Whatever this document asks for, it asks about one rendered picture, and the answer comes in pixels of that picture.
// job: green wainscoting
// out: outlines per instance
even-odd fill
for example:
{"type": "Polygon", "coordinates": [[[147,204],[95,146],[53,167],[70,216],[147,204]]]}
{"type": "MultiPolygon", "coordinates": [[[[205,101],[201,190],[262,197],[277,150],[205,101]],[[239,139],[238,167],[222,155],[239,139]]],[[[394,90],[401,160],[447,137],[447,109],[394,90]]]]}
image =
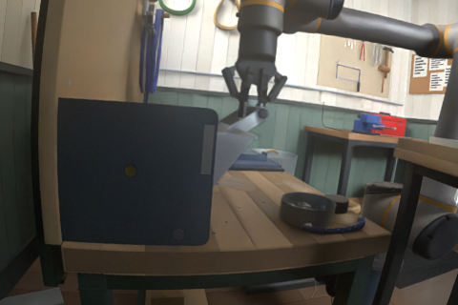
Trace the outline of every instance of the green wainscoting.
{"type": "MultiPolygon", "coordinates": [[[[172,90],[158,88],[150,96],[150,103],[210,108],[219,118],[235,111],[238,102],[223,93],[172,90]]],[[[299,156],[295,176],[302,178],[303,156],[306,146],[305,126],[351,130],[353,121],[361,111],[345,110],[320,105],[290,101],[277,101],[267,104],[270,117],[251,132],[259,139],[253,141],[252,148],[273,148],[296,153],[299,156]]],[[[428,139],[436,128],[433,122],[410,121],[406,136],[428,139]]],[[[341,168],[342,147],[337,143],[323,140],[317,142],[310,177],[310,185],[323,193],[336,193],[341,168]]],[[[351,165],[347,196],[363,196],[364,185],[368,182],[383,181],[385,176],[386,151],[384,149],[357,148],[351,165]]],[[[398,163],[395,181],[402,181],[404,164],[398,163]]]]}
{"type": "Polygon", "coordinates": [[[32,77],[0,71],[0,270],[35,235],[31,193],[32,77]]]}

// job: wooden table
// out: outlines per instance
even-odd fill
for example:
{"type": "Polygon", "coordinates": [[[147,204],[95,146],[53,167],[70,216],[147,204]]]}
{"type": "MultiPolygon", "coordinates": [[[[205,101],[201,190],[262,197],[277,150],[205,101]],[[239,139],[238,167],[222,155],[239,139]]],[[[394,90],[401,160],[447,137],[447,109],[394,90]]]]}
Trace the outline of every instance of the wooden table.
{"type": "Polygon", "coordinates": [[[279,218],[289,192],[320,193],[288,173],[228,172],[214,188],[207,244],[63,242],[64,269],[78,273],[85,304],[107,302],[111,289],[239,287],[337,274],[334,304],[361,304],[373,255],[386,252],[390,232],[371,221],[349,234],[303,232],[279,218]]]}
{"type": "MultiPolygon", "coordinates": [[[[396,224],[400,225],[396,225],[392,233],[374,305],[388,305],[392,297],[416,213],[423,176],[458,188],[458,149],[422,140],[400,139],[394,155],[406,161],[404,188],[396,219],[396,224]]],[[[448,305],[458,305],[458,276],[448,305]]]]}
{"type": "Polygon", "coordinates": [[[341,161],[341,171],[338,183],[337,194],[346,196],[349,172],[351,171],[351,161],[353,159],[353,149],[357,146],[386,148],[388,150],[388,159],[386,162],[385,181],[392,178],[395,158],[393,149],[397,147],[399,137],[391,135],[368,135],[354,133],[347,130],[336,130],[331,128],[305,126],[308,131],[307,149],[304,157],[303,178],[302,180],[309,183],[310,171],[312,169],[312,157],[314,155],[314,146],[316,138],[339,142],[343,144],[343,159],[341,161]]]}

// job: wooden tabletop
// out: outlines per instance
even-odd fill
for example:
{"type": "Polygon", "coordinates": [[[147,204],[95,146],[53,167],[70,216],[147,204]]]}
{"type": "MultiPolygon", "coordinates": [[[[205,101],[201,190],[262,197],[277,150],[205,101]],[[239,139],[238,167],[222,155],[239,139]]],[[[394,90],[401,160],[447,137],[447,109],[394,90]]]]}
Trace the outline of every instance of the wooden tabletop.
{"type": "Polygon", "coordinates": [[[394,156],[426,168],[458,177],[458,149],[401,138],[394,156]]]}
{"type": "Polygon", "coordinates": [[[367,141],[367,142],[376,142],[376,143],[393,143],[397,144],[399,141],[398,136],[393,135],[368,135],[362,133],[355,133],[353,131],[348,130],[336,130],[332,128],[324,128],[324,127],[313,127],[313,126],[305,126],[305,130],[308,132],[315,132],[320,134],[326,134],[334,137],[340,137],[346,140],[357,140],[357,141],[367,141]]]}
{"type": "Polygon", "coordinates": [[[63,242],[66,272],[220,275],[299,268],[384,253],[390,232],[371,221],[349,234],[311,234],[280,220],[281,196],[320,193],[288,173],[228,172],[214,188],[203,246],[63,242]]]}

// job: gray label strip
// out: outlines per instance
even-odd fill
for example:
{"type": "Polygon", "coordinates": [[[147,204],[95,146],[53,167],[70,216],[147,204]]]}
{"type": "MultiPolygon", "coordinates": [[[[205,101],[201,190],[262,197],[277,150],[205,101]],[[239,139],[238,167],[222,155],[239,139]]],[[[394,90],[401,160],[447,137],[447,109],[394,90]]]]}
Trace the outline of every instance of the gray label strip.
{"type": "Polygon", "coordinates": [[[214,133],[215,132],[216,132],[215,125],[205,125],[203,127],[201,174],[211,174],[212,173],[212,157],[213,157],[213,152],[214,152],[214,133]]]}

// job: hammer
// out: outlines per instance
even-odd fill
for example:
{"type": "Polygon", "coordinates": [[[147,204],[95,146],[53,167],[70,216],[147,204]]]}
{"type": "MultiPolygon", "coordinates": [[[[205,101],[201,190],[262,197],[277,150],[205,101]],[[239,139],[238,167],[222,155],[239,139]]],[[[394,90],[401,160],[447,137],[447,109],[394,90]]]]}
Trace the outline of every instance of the hammer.
{"type": "Polygon", "coordinates": [[[383,50],[385,50],[385,65],[378,66],[378,70],[382,71],[384,73],[384,77],[382,78],[382,92],[384,92],[384,85],[385,85],[385,79],[386,76],[390,73],[390,67],[388,66],[388,53],[391,51],[393,53],[393,49],[389,47],[383,47],[383,50]]]}

